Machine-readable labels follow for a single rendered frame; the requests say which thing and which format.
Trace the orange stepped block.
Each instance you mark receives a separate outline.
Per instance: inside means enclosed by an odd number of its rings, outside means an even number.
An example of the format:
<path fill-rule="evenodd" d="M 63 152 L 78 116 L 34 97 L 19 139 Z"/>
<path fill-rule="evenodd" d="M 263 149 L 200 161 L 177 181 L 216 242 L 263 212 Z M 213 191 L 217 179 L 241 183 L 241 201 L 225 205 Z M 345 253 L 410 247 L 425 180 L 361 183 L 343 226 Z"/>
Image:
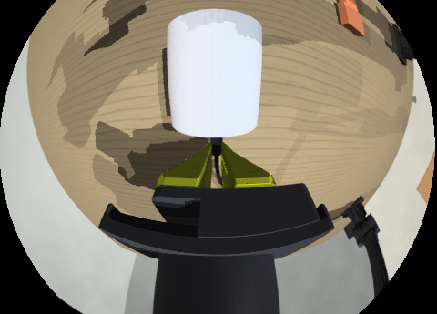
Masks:
<path fill-rule="evenodd" d="M 358 13 L 355 0 L 339 0 L 337 3 L 341 24 L 356 36 L 365 36 L 361 15 Z"/>

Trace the white cylinder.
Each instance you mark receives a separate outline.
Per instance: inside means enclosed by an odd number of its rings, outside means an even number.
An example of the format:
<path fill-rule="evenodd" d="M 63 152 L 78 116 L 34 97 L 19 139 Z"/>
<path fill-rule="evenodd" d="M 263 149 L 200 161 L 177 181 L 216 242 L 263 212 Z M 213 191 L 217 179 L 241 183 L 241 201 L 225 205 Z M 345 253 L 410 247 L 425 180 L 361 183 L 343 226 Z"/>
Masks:
<path fill-rule="evenodd" d="M 167 33 L 172 126 L 195 137 L 233 137 L 257 126 L 262 27 L 249 15 L 204 9 Z"/>

